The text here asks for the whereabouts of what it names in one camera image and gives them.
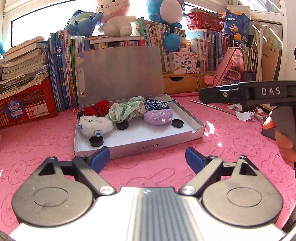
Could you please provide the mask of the person's right hand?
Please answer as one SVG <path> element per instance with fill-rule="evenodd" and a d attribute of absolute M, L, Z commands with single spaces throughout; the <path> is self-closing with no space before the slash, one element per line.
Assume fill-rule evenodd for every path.
<path fill-rule="evenodd" d="M 277 147 L 279 149 L 279 152 L 281 154 L 282 159 L 284 162 L 292 167 L 295 168 L 295 161 L 296 161 L 296 153 L 292 149 L 293 143 L 292 141 L 284 136 L 276 126 L 275 122 L 272 120 L 272 118 L 269 116 L 266 121 L 263 123 L 263 129 L 267 130 L 269 128 L 275 127 L 275 140 L 277 143 Z"/>

